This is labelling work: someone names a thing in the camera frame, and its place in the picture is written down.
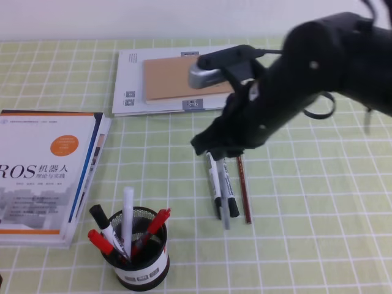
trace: book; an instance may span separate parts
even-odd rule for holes
[[[0,113],[0,244],[70,246],[109,128],[103,113]]]
[[[227,93],[206,94],[188,99],[146,103],[144,94],[143,65],[150,59],[198,56],[234,45],[209,47],[145,48],[121,50],[118,56],[115,93],[112,112],[114,116],[145,115],[184,111],[217,110],[225,106]]]

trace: black mesh pen holder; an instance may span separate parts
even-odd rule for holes
[[[132,221],[132,243],[147,231],[157,213],[149,208],[134,206]],[[109,221],[119,238],[121,238],[121,221],[123,211],[120,210]],[[167,229],[164,224],[146,243],[145,247],[132,259],[129,266],[113,264],[103,254],[104,259],[115,269],[119,282],[129,290],[136,292],[149,291],[157,287],[169,271],[170,259],[166,250]]]

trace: black robotic arm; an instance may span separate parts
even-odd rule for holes
[[[240,45],[200,56],[190,70],[194,88],[228,80],[234,89],[222,114],[192,139],[198,155],[218,160],[257,148],[320,95],[333,100],[327,92],[392,116],[392,32],[373,20],[347,12],[310,21],[287,35],[267,69],[255,60],[266,53],[278,52]]]

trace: red pencil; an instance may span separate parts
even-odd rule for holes
[[[244,165],[243,165],[243,160],[242,160],[241,156],[237,156],[237,165],[238,165],[239,180],[241,181],[241,192],[243,195],[245,221],[247,224],[251,224],[252,223],[251,209],[249,207],[249,199],[247,197]]]

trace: table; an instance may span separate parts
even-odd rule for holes
[[[250,43],[282,38],[71,40],[0,43],[0,109],[104,111],[110,115],[116,52],[127,48]],[[272,59],[265,57],[263,63]],[[320,99],[313,107],[328,111]],[[253,224],[241,215],[224,232],[208,174],[189,140],[217,112],[115,118],[70,249],[0,247],[0,293],[128,293],[88,242],[89,207],[171,207],[164,283],[151,293],[392,293],[391,118],[337,96],[325,121],[299,115],[244,156]],[[241,213],[234,160],[229,172]]]

